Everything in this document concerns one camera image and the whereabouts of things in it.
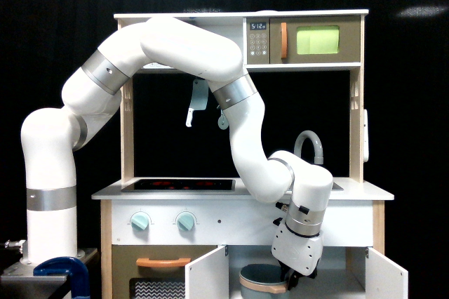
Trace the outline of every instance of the digital clock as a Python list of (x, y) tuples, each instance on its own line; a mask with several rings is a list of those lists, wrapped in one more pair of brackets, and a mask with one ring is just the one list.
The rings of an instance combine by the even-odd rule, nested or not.
[(266, 30), (266, 29), (267, 29), (266, 22), (250, 23), (250, 30)]

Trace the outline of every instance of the faucet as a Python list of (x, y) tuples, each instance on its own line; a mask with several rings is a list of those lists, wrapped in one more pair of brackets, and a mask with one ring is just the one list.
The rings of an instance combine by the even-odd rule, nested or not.
[(301, 157), (302, 143), (304, 143), (304, 140), (306, 140), (307, 138), (309, 138), (314, 144), (314, 151), (315, 151), (314, 163), (323, 164), (324, 160), (323, 146), (321, 145), (320, 138), (317, 136), (315, 132), (304, 131), (301, 134), (299, 134), (295, 142), (295, 149), (293, 150), (293, 154), (295, 154), (297, 157)]

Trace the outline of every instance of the oven door handle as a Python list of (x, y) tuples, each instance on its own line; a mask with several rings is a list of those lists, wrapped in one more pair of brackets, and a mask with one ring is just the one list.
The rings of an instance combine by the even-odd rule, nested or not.
[(287, 58), (287, 23), (281, 23), (282, 53), (281, 59)]
[(191, 258), (180, 258), (177, 260), (151, 260), (149, 258), (138, 258), (135, 261), (135, 264), (141, 267), (182, 267), (189, 264), (191, 261)]

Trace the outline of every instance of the cabinet door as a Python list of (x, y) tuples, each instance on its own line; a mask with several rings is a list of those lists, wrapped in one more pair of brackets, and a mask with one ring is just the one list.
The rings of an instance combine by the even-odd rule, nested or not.
[(407, 299), (408, 271), (373, 248), (366, 258), (366, 299)]
[(229, 258), (226, 246), (219, 246), (185, 265), (185, 298), (229, 298)]
[(272, 18), (269, 48), (270, 64), (360, 62), (361, 18)]

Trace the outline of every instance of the white countertop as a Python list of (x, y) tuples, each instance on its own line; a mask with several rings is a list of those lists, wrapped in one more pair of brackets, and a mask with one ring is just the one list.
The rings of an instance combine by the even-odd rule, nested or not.
[[(240, 178), (235, 178), (235, 189), (229, 192), (122, 192), (121, 190), (130, 184), (145, 178), (132, 178), (128, 182), (122, 183), (121, 180), (111, 184), (99, 192), (92, 195), (92, 199), (112, 199), (112, 200), (142, 200), (142, 199), (252, 199), (245, 185)], [(330, 200), (393, 200), (394, 195), (385, 190), (376, 187), (369, 182), (356, 182), (351, 178), (334, 178), (334, 183), (343, 188), (343, 190), (336, 190), (330, 193)], [(290, 198), (291, 191), (287, 191), (282, 198)]]
[(170, 16), (181, 20), (196, 20), (202, 25), (217, 24), (221, 25), (241, 24), (243, 18), (253, 17), (289, 17), (289, 16), (330, 16), (330, 15), (367, 15), (368, 9), (356, 10), (319, 10), (319, 11), (255, 11), (238, 13), (116, 13), (114, 18), (121, 20), (127, 25), (139, 22), (145, 22), (152, 17)]

